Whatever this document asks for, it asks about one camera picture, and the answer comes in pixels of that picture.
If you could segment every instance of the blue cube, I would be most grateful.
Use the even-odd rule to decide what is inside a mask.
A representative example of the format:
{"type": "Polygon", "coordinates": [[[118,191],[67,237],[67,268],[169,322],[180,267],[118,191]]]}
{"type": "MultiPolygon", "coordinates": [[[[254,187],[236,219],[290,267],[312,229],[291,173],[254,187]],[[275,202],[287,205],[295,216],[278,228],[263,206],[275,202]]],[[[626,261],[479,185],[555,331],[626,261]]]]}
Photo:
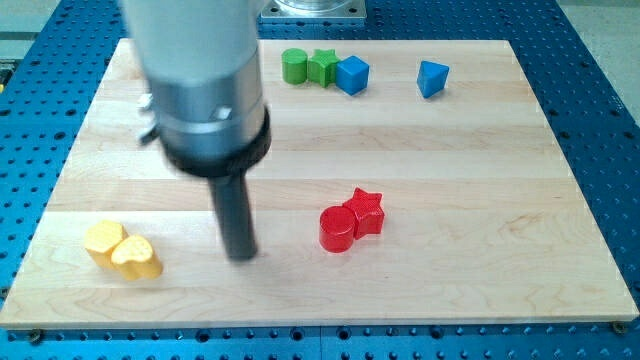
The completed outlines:
{"type": "Polygon", "coordinates": [[[436,64],[430,61],[420,63],[420,72],[418,73],[418,87],[425,99],[444,89],[449,75],[449,67],[442,64],[436,64]]]}
{"type": "Polygon", "coordinates": [[[353,96],[367,88],[369,83],[369,64],[357,56],[348,57],[338,63],[336,85],[342,91],[353,96]]]}

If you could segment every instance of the metal cylinder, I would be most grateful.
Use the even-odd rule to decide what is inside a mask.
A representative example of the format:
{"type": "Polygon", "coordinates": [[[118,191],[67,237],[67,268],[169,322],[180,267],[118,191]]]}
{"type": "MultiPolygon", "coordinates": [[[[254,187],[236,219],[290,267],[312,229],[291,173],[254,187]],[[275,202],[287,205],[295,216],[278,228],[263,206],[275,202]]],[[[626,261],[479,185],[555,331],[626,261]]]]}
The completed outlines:
{"type": "Polygon", "coordinates": [[[276,2],[298,10],[329,11],[333,10],[348,0],[276,0],[276,2]]]}
{"type": "Polygon", "coordinates": [[[245,174],[209,179],[222,242],[231,260],[253,258],[258,252],[245,174]]]}

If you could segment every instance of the yellow block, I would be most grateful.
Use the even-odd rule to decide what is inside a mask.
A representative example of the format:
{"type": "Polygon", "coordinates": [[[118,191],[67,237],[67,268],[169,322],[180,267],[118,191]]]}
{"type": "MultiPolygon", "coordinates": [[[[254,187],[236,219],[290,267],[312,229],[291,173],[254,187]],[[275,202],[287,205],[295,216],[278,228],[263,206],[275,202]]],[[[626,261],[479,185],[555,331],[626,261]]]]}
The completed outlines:
{"type": "Polygon", "coordinates": [[[84,248],[99,266],[115,269],[111,264],[113,250],[129,236],[122,224],[102,220],[87,230],[84,236],[84,248]]]}
{"type": "Polygon", "coordinates": [[[162,274],[162,263],[153,247],[140,235],[126,238],[111,254],[111,263],[126,280],[154,279],[162,274]]]}

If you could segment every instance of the plastic block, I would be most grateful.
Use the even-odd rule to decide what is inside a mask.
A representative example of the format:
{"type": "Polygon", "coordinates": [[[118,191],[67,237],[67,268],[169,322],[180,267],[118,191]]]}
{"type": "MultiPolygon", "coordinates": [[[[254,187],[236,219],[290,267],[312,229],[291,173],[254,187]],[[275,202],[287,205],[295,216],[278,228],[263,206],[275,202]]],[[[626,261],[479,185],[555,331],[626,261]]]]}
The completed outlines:
{"type": "Polygon", "coordinates": [[[111,262],[126,280],[154,279],[162,274],[162,263],[155,250],[140,235],[126,238],[111,255],[111,262]]]}
{"type": "Polygon", "coordinates": [[[350,56],[337,65],[336,85],[353,96],[367,88],[369,64],[357,56],[350,56]]]}
{"type": "Polygon", "coordinates": [[[421,62],[418,73],[418,87],[422,96],[427,99],[444,89],[447,75],[449,75],[448,66],[430,61],[421,62]]]}
{"type": "Polygon", "coordinates": [[[307,75],[309,81],[316,82],[322,87],[336,82],[336,68],[340,59],[336,56],[336,51],[315,50],[313,57],[309,59],[307,75]]]}
{"type": "Polygon", "coordinates": [[[356,188],[353,197],[342,206],[350,209],[356,216],[355,239],[367,234],[380,234],[384,222],[384,211],[380,206],[382,194],[368,193],[356,188]]]}
{"type": "Polygon", "coordinates": [[[307,81],[307,53],[291,48],[282,53],[282,80],[292,85],[307,81]]]}
{"type": "Polygon", "coordinates": [[[320,245],[333,253],[347,251],[353,245],[356,218],[351,210],[332,206],[320,215],[320,245]]]}
{"type": "Polygon", "coordinates": [[[127,236],[127,231],[122,224],[102,220],[85,233],[84,248],[96,264],[103,268],[114,269],[111,254],[127,236]]]}

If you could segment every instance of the blue pegboard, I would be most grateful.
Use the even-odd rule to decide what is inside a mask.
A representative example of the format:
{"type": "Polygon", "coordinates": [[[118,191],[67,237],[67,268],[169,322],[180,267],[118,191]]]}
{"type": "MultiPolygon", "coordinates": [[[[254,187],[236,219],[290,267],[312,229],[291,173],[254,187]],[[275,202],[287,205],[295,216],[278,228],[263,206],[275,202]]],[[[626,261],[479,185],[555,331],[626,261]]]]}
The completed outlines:
{"type": "MultiPolygon", "coordinates": [[[[640,129],[557,4],[479,0],[368,0],[367,4],[365,26],[261,24],[260,35],[509,40],[638,303],[640,129]]],[[[115,0],[62,0],[0,95],[2,289],[11,285],[18,271],[124,35],[115,0]]],[[[4,293],[0,292],[0,305],[4,293]]],[[[0,359],[640,358],[640,322],[615,325],[286,327],[204,333],[77,330],[39,337],[0,330],[0,359]],[[39,343],[31,344],[29,337],[39,343]]]]}

